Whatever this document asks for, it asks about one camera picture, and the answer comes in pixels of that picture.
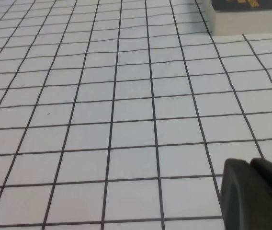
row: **book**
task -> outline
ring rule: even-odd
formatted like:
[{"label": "book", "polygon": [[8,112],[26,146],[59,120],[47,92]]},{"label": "book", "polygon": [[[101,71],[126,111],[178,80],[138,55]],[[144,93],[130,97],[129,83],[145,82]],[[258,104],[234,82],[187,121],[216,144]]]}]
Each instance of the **book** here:
[{"label": "book", "polygon": [[272,33],[272,0],[203,0],[213,35]]}]

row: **book cover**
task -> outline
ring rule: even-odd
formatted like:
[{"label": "book cover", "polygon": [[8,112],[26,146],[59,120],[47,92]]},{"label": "book cover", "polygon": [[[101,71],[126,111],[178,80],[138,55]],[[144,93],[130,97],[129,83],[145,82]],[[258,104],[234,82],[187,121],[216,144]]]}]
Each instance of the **book cover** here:
[{"label": "book cover", "polygon": [[272,0],[212,0],[219,12],[244,12],[272,10]]}]

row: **white surface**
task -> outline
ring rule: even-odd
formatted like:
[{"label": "white surface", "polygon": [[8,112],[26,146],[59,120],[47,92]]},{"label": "white surface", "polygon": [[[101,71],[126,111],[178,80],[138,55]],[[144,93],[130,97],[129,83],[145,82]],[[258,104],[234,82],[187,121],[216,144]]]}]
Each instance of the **white surface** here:
[{"label": "white surface", "polygon": [[94,25],[98,0],[75,1],[0,0],[1,229],[222,230],[212,170],[220,189],[226,159],[272,161],[272,34],[246,35],[262,65],[194,0],[171,0],[177,28],[169,0],[147,20],[123,0],[118,41],[120,0]]}]

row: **black object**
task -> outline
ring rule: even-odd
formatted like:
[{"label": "black object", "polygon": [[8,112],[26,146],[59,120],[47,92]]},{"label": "black object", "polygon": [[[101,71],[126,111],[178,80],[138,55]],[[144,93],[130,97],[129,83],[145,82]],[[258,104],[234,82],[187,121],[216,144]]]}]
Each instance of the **black object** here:
[{"label": "black object", "polygon": [[226,160],[221,210],[226,230],[272,230],[272,163]]},{"label": "black object", "polygon": [[272,10],[272,0],[212,0],[215,11],[243,12]]}]

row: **white grid mat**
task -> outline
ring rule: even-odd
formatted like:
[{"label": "white grid mat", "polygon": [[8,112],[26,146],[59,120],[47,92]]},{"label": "white grid mat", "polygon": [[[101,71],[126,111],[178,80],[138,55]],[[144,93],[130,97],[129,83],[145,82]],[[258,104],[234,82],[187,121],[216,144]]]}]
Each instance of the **white grid mat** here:
[{"label": "white grid mat", "polygon": [[222,230],[226,158],[272,161],[272,34],[193,0],[0,0],[0,227]]}]

